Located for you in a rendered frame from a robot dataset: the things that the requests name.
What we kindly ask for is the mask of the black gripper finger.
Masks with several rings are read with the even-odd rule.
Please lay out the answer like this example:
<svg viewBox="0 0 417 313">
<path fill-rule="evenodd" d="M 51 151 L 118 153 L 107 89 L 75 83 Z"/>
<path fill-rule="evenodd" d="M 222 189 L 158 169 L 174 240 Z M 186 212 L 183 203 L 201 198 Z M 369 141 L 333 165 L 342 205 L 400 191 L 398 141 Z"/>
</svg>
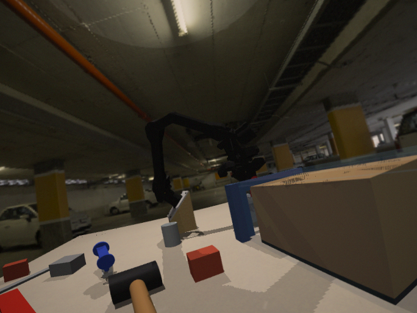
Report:
<svg viewBox="0 0 417 313">
<path fill-rule="evenodd" d="M 242 181 L 246 181 L 249 180 L 246 173 L 246 166 L 242 166 L 239 167 L 233 174 L 232 174 L 232 178 L 237 179 L 238 181 L 242 182 Z"/>
<path fill-rule="evenodd" d="M 248 171 L 246 172 L 246 175 L 248 179 L 250 180 L 252 177 L 256 177 L 256 168 L 258 167 L 258 164 L 252 165 Z"/>
</svg>

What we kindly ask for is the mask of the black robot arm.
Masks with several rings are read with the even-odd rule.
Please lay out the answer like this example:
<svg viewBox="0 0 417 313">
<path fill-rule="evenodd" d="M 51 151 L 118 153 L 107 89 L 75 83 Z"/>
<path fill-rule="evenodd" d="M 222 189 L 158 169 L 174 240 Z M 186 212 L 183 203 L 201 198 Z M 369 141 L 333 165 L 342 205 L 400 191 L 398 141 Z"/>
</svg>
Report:
<svg viewBox="0 0 417 313">
<path fill-rule="evenodd" d="M 175 208 L 180 202 L 182 195 L 174 192 L 171 189 L 170 176 L 165 174 L 164 159 L 163 159 L 163 146 L 162 140 L 165 132 L 165 127 L 170 124 L 181 125 L 193 130 L 197 130 L 206 134 L 208 137 L 219 141 L 217 148 L 224 149 L 226 153 L 233 147 L 240 144 L 246 144 L 257 135 L 253 129 L 244 122 L 237 129 L 226 127 L 221 122 L 207 122 L 200 119 L 191 118 L 183 114 L 172 111 L 161 119 L 155 119 L 148 122 L 145 126 L 146 137 L 151 143 L 152 159 L 154 167 L 154 180 L 152 182 L 152 191 L 156 196 L 158 202 L 166 201 Z M 238 142 L 237 142 L 237 140 Z M 245 147 L 240 152 L 235 152 L 235 158 L 237 163 L 242 163 L 242 160 L 249 159 L 252 161 L 252 157 L 258 155 L 259 148 L 254 144 L 249 147 Z M 241 161 L 240 161 L 241 160 Z"/>
</svg>

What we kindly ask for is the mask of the black mallet with brown handle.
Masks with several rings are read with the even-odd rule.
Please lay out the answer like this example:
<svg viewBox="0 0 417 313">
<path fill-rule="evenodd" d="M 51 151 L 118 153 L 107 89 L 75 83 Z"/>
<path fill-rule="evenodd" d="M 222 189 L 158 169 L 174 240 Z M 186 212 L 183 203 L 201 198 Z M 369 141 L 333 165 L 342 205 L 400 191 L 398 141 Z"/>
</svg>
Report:
<svg viewBox="0 0 417 313">
<path fill-rule="evenodd" d="M 108 276 L 113 304 L 132 299 L 134 313 L 157 313 L 149 294 L 162 286 L 162 276 L 156 261 Z"/>
</svg>

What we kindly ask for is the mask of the grey cylinder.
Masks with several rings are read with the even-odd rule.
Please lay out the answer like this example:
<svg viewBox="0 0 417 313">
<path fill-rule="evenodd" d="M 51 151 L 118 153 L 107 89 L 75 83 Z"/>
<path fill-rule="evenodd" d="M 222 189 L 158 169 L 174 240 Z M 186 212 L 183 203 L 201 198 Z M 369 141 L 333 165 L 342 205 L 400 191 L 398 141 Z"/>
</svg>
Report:
<svg viewBox="0 0 417 313">
<path fill-rule="evenodd" d="M 181 244 L 177 222 L 165 223 L 161 228 L 165 247 L 175 247 Z"/>
</svg>

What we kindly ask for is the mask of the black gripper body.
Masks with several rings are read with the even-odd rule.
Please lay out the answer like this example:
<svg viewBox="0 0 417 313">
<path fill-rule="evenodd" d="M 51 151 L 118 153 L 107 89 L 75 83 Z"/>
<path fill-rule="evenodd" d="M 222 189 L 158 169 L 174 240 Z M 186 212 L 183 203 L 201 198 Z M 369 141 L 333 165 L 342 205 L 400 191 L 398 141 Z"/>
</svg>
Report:
<svg viewBox="0 0 417 313">
<path fill-rule="evenodd" d="M 260 158 L 254 158 L 250 163 L 248 162 L 249 159 L 246 160 L 242 160 L 242 163 L 237 163 L 236 158 L 235 158 L 235 152 L 240 152 L 241 150 L 243 150 L 244 148 L 241 148 L 239 146 L 233 147 L 232 149 L 230 149 L 227 153 L 227 162 L 223 162 L 222 165 L 220 166 L 220 168 L 218 169 L 218 175 L 220 178 L 222 177 L 226 177 L 227 176 L 227 172 L 228 171 L 232 171 L 232 174 L 239 168 L 242 166 L 246 166 L 246 172 L 248 171 L 248 169 L 254 165 L 254 164 L 258 164 L 258 167 L 256 168 L 256 171 L 258 171 L 265 163 L 266 161 L 264 160 L 264 158 L 260 157 Z"/>
</svg>

